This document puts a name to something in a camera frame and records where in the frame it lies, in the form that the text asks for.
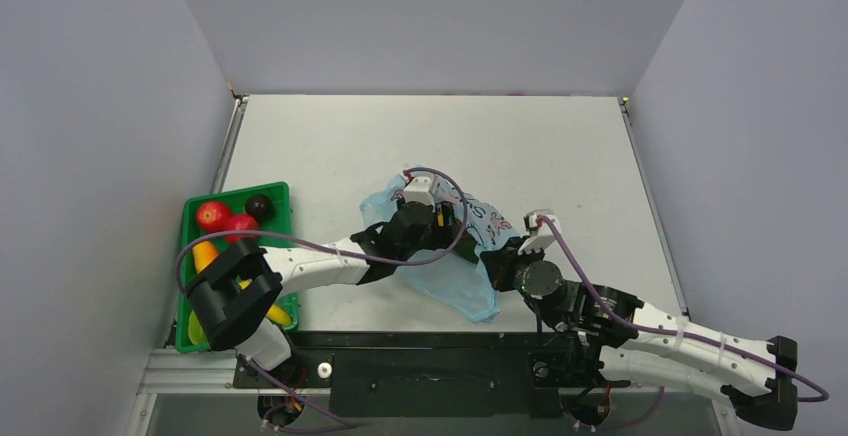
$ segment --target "black fruit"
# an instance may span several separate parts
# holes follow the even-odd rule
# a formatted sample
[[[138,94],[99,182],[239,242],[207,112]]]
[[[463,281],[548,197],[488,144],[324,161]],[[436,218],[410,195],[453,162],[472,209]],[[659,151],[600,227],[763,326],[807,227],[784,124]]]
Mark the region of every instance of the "black fruit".
[[[244,204],[244,212],[262,223],[274,217],[274,203],[264,194],[254,194]]]

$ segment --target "gray wall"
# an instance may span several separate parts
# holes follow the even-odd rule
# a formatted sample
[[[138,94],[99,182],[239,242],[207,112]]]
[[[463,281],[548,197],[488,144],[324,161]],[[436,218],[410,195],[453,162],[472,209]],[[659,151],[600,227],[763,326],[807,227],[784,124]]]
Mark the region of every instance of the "gray wall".
[[[186,0],[241,93],[630,94],[683,0]]]
[[[232,109],[183,0],[0,0],[3,434],[120,434]]]
[[[799,434],[848,425],[846,8],[686,0],[632,99],[695,320],[797,339],[799,370],[834,393],[801,406]]]

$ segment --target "green plastic basket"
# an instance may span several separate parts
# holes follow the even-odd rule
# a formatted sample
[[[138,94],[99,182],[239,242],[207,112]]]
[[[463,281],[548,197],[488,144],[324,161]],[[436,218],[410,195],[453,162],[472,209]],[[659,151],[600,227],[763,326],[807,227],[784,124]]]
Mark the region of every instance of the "green plastic basket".
[[[283,182],[264,184],[262,186],[254,186],[252,188],[237,189],[235,191],[227,191],[225,193],[208,194],[198,196],[186,201],[183,207],[183,222],[182,232],[180,234],[180,247],[185,247],[191,241],[205,234],[198,226],[194,219],[194,215],[200,206],[206,201],[219,201],[226,204],[233,210],[233,214],[244,212],[244,203],[247,199],[256,193],[262,193],[274,203],[274,217],[260,224],[261,229],[265,231],[275,231],[278,233],[291,234],[291,205],[289,203],[289,185]],[[227,243],[224,238],[216,238],[212,243],[219,251],[226,249]],[[292,247],[286,241],[273,238],[259,238],[260,246],[274,246],[278,248]],[[189,252],[183,260],[183,267],[180,270],[183,284],[188,283],[197,276],[194,270],[194,257]],[[277,305],[283,308],[292,318],[292,324],[284,326],[286,331],[294,331],[298,324],[298,303],[297,294],[287,294],[277,299]],[[174,345],[177,351],[181,353],[192,353],[196,351],[208,351],[209,343],[192,344],[188,339],[188,317],[191,314],[191,306],[185,297],[180,296],[180,304],[177,309],[177,332]]]

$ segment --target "red fruit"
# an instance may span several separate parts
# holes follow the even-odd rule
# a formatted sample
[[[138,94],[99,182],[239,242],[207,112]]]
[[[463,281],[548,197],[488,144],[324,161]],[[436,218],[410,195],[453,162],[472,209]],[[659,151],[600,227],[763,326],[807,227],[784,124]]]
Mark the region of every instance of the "red fruit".
[[[240,229],[259,229],[259,223],[249,214],[236,214],[224,224],[224,231],[235,231]],[[241,238],[249,236],[227,236],[228,243],[235,243]]]
[[[207,233],[217,233],[224,229],[227,220],[233,216],[229,206],[218,201],[207,201],[198,208],[194,217],[200,229]]]

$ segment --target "light blue plastic bag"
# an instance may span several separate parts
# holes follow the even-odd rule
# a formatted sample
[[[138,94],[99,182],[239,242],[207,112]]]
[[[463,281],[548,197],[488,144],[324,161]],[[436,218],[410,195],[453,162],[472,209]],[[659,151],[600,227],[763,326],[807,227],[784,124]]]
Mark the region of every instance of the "light blue plastic bag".
[[[454,214],[462,219],[462,202],[459,193],[447,181],[436,177],[436,201],[448,201]],[[389,221],[397,211],[397,200],[406,186],[404,178],[395,176],[384,191],[372,194],[359,205],[365,226]],[[491,205],[474,199],[466,193],[469,208],[468,234],[477,246],[474,253],[479,257],[483,251],[500,249],[507,240],[518,236],[518,232]],[[412,261],[433,256],[433,251],[419,251]],[[413,288],[459,310],[470,321],[489,322],[500,312],[495,290],[489,282],[483,262],[476,268],[461,257],[451,254],[426,266],[401,266],[395,273]]]

